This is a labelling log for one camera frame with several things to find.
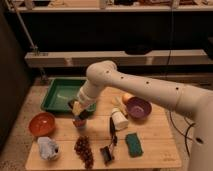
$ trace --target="white cloth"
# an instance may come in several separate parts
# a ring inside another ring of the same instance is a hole
[[[49,137],[39,137],[38,140],[39,153],[44,160],[54,160],[58,156],[58,145]]]

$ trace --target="black cable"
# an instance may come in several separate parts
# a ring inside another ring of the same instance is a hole
[[[172,118],[172,113],[171,113],[171,111],[169,111],[169,118],[170,118],[170,121],[171,121],[171,123],[172,123],[172,126],[175,128],[175,130],[179,133],[179,134],[181,134],[182,136],[184,136],[185,137],[185,134],[184,133],[182,133],[178,128],[177,128],[177,126],[175,125],[175,123],[174,123],[174,120],[173,120],[173,118]]]
[[[184,135],[184,142],[185,142],[185,146],[186,146],[186,152],[188,154],[188,156],[190,157],[190,152],[189,152],[189,147],[188,147],[188,142],[187,142],[187,137],[188,137],[188,133],[189,133],[189,130],[194,127],[195,123],[192,123],[191,125],[189,125],[189,127],[187,128],[186,130],[186,133]]]
[[[186,117],[184,117],[184,120],[186,121],[186,123],[188,124],[188,125],[191,125],[193,122],[189,122],[188,120],[187,120],[187,118]]]
[[[164,73],[165,73],[165,80],[167,80],[168,65],[169,65],[169,61],[171,59],[173,37],[174,37],[174,14],[173,14],[173,8],[171,7],[171,32],[170,32],[170,40],[169,40],[169,56],[167,58],[166,67],[165,67],[165,71],[164,71]]]

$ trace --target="purple bowl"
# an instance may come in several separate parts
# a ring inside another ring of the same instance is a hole
[[[152,106],[149,102],[138,97],[130,98],[126,103],[126,110],[133,118],[146,118],[152,111]]]

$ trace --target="plastic container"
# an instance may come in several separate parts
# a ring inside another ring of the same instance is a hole
[[[68,102],[75,99],[76,95],[84,84],[85,79],[81,78],[56,78],[51,85],[42,102],[41,109],[54,114],[70,113]],[[90,112],[95,111],[96,105],[89,108]]]
[[[50,134],[55,129],[55,117],[51,113],[39,113],[29,123],[29,131],[35,137]]]

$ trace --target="small cup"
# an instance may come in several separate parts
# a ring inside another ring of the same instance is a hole
[[[82,120],[77,116],[73,120],[73,124],[77,129],[84,129],[86,127],[86,123],[87,123],[86,119]]]
[[[112,109],[112,120],[115,125],[115,129],[117,131],[122,130],[126,128],[129,124],[129,121],[126,119],[126,117],[121,113],[121,111],[118,108]]]

